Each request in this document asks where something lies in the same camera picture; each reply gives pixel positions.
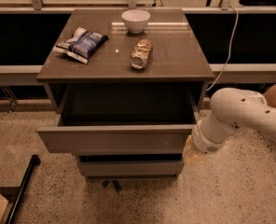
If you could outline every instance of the canned food jar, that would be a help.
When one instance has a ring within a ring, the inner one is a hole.
[[[131,66],[135,69],[145,69],[150,55],[153,51],[153,46],[148,39],[143,39],[138,42],[130,57]]]

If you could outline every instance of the brown cabinet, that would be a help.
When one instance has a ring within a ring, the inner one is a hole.
[[[124,27],[124,9],[75,10],[58,42],[77,26],[110,38],[83,64],[52,51],[40,74],[57,113],[38,133],[49,152],[72,153],[86,178],[177,177],[183,147],[214,75],[180,9],[149,9],[145,31]],[[131,51],[154,46],[143,71]]]

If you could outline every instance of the speckled floor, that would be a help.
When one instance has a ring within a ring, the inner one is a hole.
[[[204,116],[209,112],[202,110]],[[48,101],[0,102],[0,187],[35,167],[16,223],[276,223],[276,144],[245,129],[209,160],[186,163],[177,180],[86,182],[69,154],[49,154],[36,133],[55,117]]]

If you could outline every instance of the white bowl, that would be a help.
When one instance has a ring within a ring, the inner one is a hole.
[[[133,9],[122,13],[121,18],[128,30],[137,34],[141,33],[147,26],[150,14],[144,10]]]

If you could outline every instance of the floor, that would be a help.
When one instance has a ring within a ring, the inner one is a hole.
[[[85,181],[70,154],[50,154],[36,133],[55,117],[48,100],[0,101],[0,187],[34,169],[16,223],[276,223],[276,144],[244,129],[206,161],[186,163],[177,180],[121,180],[122,191]],[[210,112],[201,110],[201,116]]]

